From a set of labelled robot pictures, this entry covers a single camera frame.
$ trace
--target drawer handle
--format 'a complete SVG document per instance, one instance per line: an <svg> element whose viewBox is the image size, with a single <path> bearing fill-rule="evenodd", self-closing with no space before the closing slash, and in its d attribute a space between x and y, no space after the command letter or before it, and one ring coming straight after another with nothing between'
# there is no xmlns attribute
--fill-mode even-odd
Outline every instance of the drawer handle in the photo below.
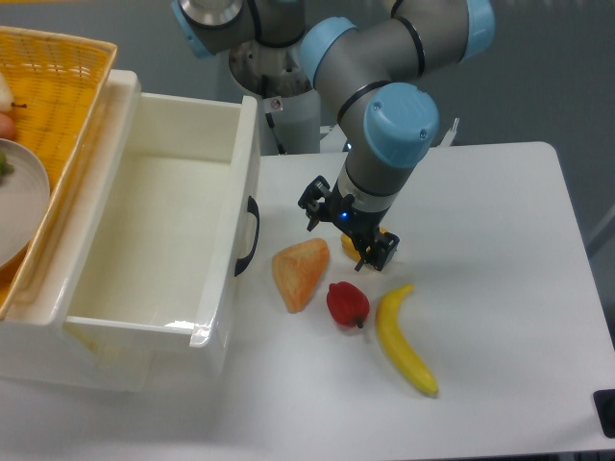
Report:
<svg viewBox="0 0 615 461"><path fill-rule="evenodd" d="M257 250L258 244L258 233L260 232L260 214L258 213L258 204L257 201L254 200L254 197L248 197L248 212L254 214L254 217L257 218L257 231L254 236L254 243L252 244L252 250L248 253L247 256L241 257L237 260L237 263L234 265L234 276L237 277L243 271L248 268L248 265L252 261L254 257L254 253Z"/></svg>

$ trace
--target woven basket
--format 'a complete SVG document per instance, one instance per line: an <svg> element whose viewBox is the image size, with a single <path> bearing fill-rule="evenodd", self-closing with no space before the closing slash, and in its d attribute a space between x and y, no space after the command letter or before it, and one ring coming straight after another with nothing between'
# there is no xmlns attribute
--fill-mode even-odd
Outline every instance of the woven basket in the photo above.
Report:
<svg viewBox="0 0 615 461"><path fill-rule="evenodd" d="M15 102L27 105L12 110L15 141L40 158L51 185L49 207L27 251L0 270L0 320L28 282L62 210L116 52L102 41L0 27L0 72Z"/></svg>

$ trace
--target white table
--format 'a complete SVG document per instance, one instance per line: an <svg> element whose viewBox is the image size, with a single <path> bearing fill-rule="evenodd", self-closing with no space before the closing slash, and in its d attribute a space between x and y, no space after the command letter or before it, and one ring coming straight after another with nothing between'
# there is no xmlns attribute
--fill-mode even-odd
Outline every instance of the white table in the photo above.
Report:
<svg viewBox="0 0 615 461"><path fill-rule="evenodd" d="M308 233L296 206L316 175L334 182L342 162L262 159L260 242L242 276L215 397L205 384L174 387L177 375L139 394L2 380L0 459L340 461L615 449L592 401L615 387L615 353L555 152L540 143L432 150L383 222L402 241L382 273L355 273L339 232L321 224ZM271 256L312 236L327 239L332 262L307 309L290 315ZM340 280L372 303L364 330L331 319L325 296ZM407 281L416 291L400 322L438 379L436 400L404 381L375 336L379 297Z"/></svg>

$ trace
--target toy pepper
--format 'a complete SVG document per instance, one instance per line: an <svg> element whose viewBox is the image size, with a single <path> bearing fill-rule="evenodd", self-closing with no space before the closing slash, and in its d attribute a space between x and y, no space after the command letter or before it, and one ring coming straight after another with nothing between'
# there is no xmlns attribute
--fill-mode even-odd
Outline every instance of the toy pepper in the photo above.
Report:
<svg viewBox="0 0 615 461"><path fill-rule="evenodd" d="M347 281L329 285L327 307L333 319L343 327L363 328L369 314L367 297Z"/></svg>

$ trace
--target gray floor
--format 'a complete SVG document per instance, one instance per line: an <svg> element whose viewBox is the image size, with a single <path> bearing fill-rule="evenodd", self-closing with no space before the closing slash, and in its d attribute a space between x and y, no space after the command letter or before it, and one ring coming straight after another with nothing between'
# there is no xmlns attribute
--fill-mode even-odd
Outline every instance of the gray floor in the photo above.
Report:
<svg viewBox="0 0 615 461"><path fill-rule="evenodd" d="M221 57L192 57L170 0L91 0L0 5L4 25L63 32L119 45L116 68L143 90L238 101ZM417 84L440 108L443 131L461 118L462 144L546 141L559 153L584 238L615 203L615 1L493 0L490 50ZM346 15L359 27L387 17L376 0L308 1L310 23ZM331 123L325 114L323 123ZM615 325L615 242L592 261L606 315Z"/></svg>

